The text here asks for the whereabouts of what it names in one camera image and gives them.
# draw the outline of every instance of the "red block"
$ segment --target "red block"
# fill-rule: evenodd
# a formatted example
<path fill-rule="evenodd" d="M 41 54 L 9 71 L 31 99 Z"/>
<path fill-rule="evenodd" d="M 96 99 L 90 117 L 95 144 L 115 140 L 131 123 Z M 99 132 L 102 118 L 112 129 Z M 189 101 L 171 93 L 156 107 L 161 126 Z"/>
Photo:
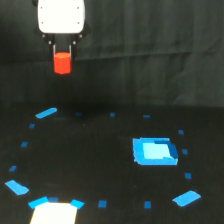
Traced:
<path fill-rule="evenodd" d="M 54 55 L 54 72 L 60 75 L 69 74 L 72 71 L 71 55 L 68 52 L 59 52 Z"/>

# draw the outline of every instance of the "white square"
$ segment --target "white square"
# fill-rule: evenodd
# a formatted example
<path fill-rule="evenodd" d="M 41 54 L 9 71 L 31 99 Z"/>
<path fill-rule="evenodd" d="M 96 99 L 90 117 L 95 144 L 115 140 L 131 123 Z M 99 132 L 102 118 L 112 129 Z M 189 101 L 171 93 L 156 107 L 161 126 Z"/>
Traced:
<path fill-rule="evenodd" d="M 38 24 L 43 33 L 80 33 L 84 22 L 84 0 L 39 0 Z"/>
<path fill-rule="evenodd" d="M 166 144 L 143 143 L 143 151 L 145 159 L 173 158 Z"/>
<path fill-rule="evenodd" d="M 30 224 L 74 224 L 77 208 L 68 203 L 44 203 L 38 205 Z"/>

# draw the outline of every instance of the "white robot body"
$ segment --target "white robot body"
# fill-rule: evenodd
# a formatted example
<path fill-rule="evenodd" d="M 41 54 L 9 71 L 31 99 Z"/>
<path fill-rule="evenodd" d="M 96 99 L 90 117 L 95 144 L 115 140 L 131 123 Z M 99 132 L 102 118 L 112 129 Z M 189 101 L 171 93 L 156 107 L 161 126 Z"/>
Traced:
<path fill-rule="evenodd" d="M 84 0 L 39 0 L 38 25 L 43 33 L 78 34 L 84 23 Z"/>

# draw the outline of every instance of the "blue tape piece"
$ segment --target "blue tape piece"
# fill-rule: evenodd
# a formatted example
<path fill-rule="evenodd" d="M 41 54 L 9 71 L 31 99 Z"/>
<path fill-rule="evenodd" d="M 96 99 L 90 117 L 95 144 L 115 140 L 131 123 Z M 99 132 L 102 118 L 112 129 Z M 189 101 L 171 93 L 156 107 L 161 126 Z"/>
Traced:
<path fill-rule="evenodd" d="M 194 191 L 188 191 L 185 194 L 182 194 L 179 197 L 174 198 L 173 201 L 176 202 L 179 206 L 183 207 L 199 198 L 201 198 L 201 195 L 197 194 Z"/>
<path fill-rule="evenodd" d="M 178 152 L 177 152 L 177 148 L 174 144 L 168 144 L 169 150 L 170 150 L 170 155 L 173 158 L 178 158 Z"/>
<path fill-rule="evenodd" d="M 41 119 L 57 112 L 57 108 L 50 108 L 36 115 L 37 118 Z"/>
<path fill-rule="evenodd" d="M 35 124 L 30 124 L 30 128 L 34 128 L 35 127 Z"/>
<path fill-rule="evenodd" d="M 49 202 L 48 198 L 47 197 L 43 197 L 43 198 L 39 198 L 35 201 L 31 201 L 28 203 L 28 205 L 30 206 L 30 208 L 34 209 L 36 208 L 38 205 L 42 205 L 44 203 L 47 203 Z"/>
<path fill-rule="evenodd" d="M 188 154 L 187 149 L 182 149 L 182 152 L 183 152 L 184 155 L 187 155 Z"/>
<path fill-rule="evenodd" d="M 190 180 L 191 179 L 191 173 L 185 173 L 185 178 Z"/>
<path fill-rule="evenodd" d="M 170 155 L 173 158 L 178 158 L 179 157 L 176 146 L 174 144 L 171 144 L 171 142 L 169 142 L 169 141 L 155 141 L 155 144 L 167 144 L 168 148 L 169 148 L 169 151 L 170 151 Z"/>
<path fill-rule="evenodd" d="M 9 172 L 13 172 L 13 171 L 15 171 L 16 168 L 17 168 L 17 166 L 11 166 L 11 168 L 9 169 Z"/>
<path fill-rule="evenodd" d="M 27 147 L 28 142 L 22 142 L 21 147 Z"/>
<path fill-rule="evenodd" d="M 56 197 L 51 197 L 51 198 L 48 198 L 49 202 L 58 202 L 58 198 Z"/>
<path fill-rule="evenodd" d="M 75 113 L 76 116 L 82 116 L 82 113 L 81 112 L 77 112 Z"/>
<path fill-rule="evenodd" d="M 144 118 L 150 118 L 150 115 L 143 115 Z"/>
<path fill-rule="evenodd" d="M 29 191 L 28 188 L 18 184 L 14 180 L 10 180 L 9 182 L 6 182 L 5 185 L 7 187 L 9 187 L 17 195 L 23 195 L 23 194 L 26 194 Z"/>
<path fill-rule="evenodd" d="M 180 135 L 184 135 L 184 131 L 183 130 L 179 130 L 179 134 Z"/>
<path fill-rule="evenodd" d="M 168 138 L 141 138 L 133 139 L 133 151 L 134 161 L 139 165 L 154 165 L 154 166 L 166 166 L 177 165 L 177 158 L 163 158 L 163 159 L 145 159 L 143 143 L 154 143 L 155 141 L 169 141 Z"/>
<path fill-rule="evenodd" d="M 144 208 L 145 209 L 150 209 L 151 208 L 151 202 L 150 201 L 145 201 Z"/>
<path fill-rule="evenodd" d="M 107 202 L 106 201 L 99 201 L 98 207 L 99 208 L 106 208 L 107 207 Z"/>
<path fill-rule="evenodd" d="M 77 200 L 72 200 L 71 202 L 71 205 L 73 205 L 74 207 L 80 209 L 82 208 L 82 206 L 84 205 L 85 203 L 81 202 L 81 201 L 77 201 Z"/>

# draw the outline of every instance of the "black table surface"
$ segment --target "black table surface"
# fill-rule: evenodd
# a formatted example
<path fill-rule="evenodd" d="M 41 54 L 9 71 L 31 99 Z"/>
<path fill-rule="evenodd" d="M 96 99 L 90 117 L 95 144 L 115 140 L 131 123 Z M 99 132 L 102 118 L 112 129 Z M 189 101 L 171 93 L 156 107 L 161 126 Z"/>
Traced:
<path fill-rule="evenodd" d="M 76 224 L 223 223 L 223 109 L 59 106 L 55 114 L 35 117 L 51 106 L 1 109 L 1 224 L 30 223 L 28 202 L 44 196 L 62 203 L 83 201 Z M 134 162 L 132 140 L 140 137 L 170 138 L 178 165 Z M 22 142 L 28 146 L 21 147 Z M 12 165 L 17 169 L 9 172 Z M 186 172 L 191 180 L 185 179 Z M 29 192 L 17 196 L 5 185 L 10 180 Z M 185 207 L 172 202 L 189 190 L 201 199 Z M 98 208 L 99 200 L 106 200 L 107 207 Z M 144 208 L 145 201 L 151 201 L 151 209 Z"/>

